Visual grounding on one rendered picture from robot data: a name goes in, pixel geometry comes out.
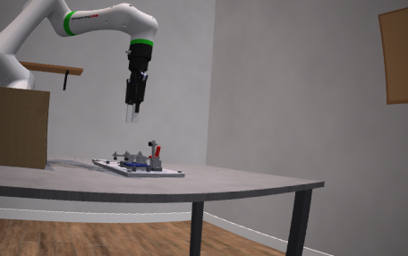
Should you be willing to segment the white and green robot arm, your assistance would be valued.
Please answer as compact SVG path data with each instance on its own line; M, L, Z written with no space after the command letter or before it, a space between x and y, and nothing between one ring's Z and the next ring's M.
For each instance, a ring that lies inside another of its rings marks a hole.
M128 60L152 58L157 21L130 4L95 11L71 12L64 0L32 0L0 33L0 87L35 89L33 74L15 55L29 34L45 19L57 35L70 37L94 30L120 30L131 35Z

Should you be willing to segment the blue rectangular plate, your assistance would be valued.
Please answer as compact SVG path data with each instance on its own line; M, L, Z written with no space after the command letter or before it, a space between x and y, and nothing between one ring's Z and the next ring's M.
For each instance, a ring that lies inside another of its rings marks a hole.
M123 167L132 169L133 166L136 166L136 170L147 170L147 166L144 164L130 164L130 163L123 163Z

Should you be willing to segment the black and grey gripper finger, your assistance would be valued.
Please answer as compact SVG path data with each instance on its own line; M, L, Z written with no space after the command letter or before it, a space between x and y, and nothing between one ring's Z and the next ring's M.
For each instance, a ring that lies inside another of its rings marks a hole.
M126 97L125 103L127 104L127 112L126 112L126 123L132 123L132 106L134 101L134 85L132 84L133 75L131 75L130 79L126 80ZM130 83L130 84L129 84Z
M141 72L139 83L136 83L136 74L133 75L134 101L132 103L132 122L138 123L140 119L140 103L144 100L146 81L148 75Z

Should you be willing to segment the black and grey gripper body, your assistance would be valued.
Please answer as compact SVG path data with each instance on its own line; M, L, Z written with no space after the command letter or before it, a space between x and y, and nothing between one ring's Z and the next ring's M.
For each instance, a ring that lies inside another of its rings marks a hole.
M148 70L149 62L144 59L132 59L129 62L129 70L132 72L131 75L136 74L136 83L139 83L141 72L146 72Z

